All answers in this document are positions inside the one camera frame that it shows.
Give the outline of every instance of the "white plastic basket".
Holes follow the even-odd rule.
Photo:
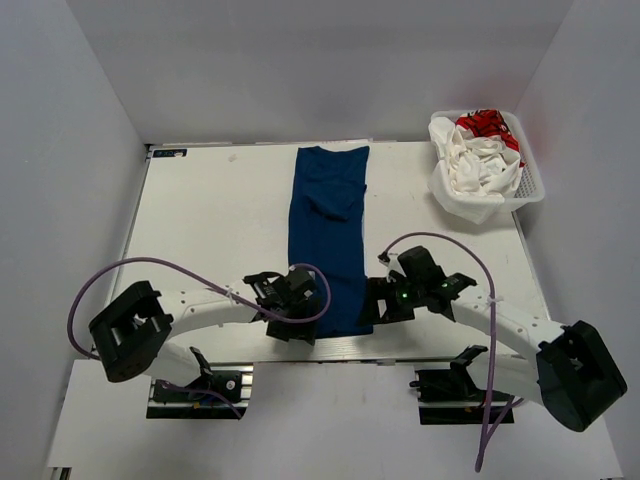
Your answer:
[[[436,112],[431,115],[431,119],[435,117],[446,117],[455,122],[461,115],[469,111],[470,110],[449,110]],[[515,196],[513,198],[505,198],[504,203],[499,209],[501,212],[513,212],[527,203],[542,200],[544,198],[544,186],[542,185],[542,179],[540,178],[536,161],[533,158],[533,153],[531,153],[531,147],[529,147],[527,137],[524,134],[524,130],[522,130],[522,125],[520,125],[517,117],[512,113],[505,112],[504,110],[500,110],[500,113],[511,130],[511,133],[516,140],[518,140],[520,144],[520,156],[526,164],[522,171],[522,179],[520,180],[520,186],[518,190],[516,190]]]

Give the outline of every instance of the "white cloth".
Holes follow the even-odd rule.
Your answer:
[[[431,120],[429,133],[440,159],[429,188],[449,213],[480,224],[515,195],[520,153],[500,136],[474,137],[445,117]]]

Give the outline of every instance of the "blue cloth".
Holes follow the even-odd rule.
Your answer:
[[[300,148],[289,207],[289,263],[310,263],[327,277],[333,300],[316,338],[365,335],[358,327],[367,279],[362,215],[369,147],[330,152]],[[323,301],[325,289],[318,282]]]

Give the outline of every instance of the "tabletop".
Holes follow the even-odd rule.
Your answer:
[[[318,144],[182,146],[187,150],[181,157],[151,155],[126,256],[164,258],[229,285],[247,274],[285,271],[296,152],[311,145]],[[497,295],[548,318],[514,217],[498,214],[474,225],[446,213],[427,187],[436,162],[429,142],[319,145],[334,151],[370,146],[363,219],[368,275],[386,274],[377,255],[400,235],[443,233],[463,242],[488,265]],[[477,264],[443,240],[407,239],[394,250],[401,253],[419,244],[429,248],[445,273],[461,272],[486,286]],[[122,269],[114,293],[137,280],[149,280],[159,290],[200,288],[161,266],[134,264]],[[488,345],[488,337],[476,330],[426,309],[416,313],[413,321],[376,326],[372,335],[322,339],[314,347],[267,337],[262,322],[188,332],[174,341],[197,346],[212,363],[430,360],[455,357],[471,344]],[[504,346],[498,351],[509,352]]]

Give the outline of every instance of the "white wall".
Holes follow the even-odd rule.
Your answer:
[[[425,138],[513,110],[571,0],[68,0],[148,143]]]
[[[0,65],[0,464],[28,480],[74,356],[67,311],[122,247],[145,154],[63,0],[3,3]]]
[[[552,315],[596,325],[626,377],[606,419],[629,479],[640,478],[638,25],[637,1],[575,2],[517,109],[547,190],[521,215],[527,243]]]

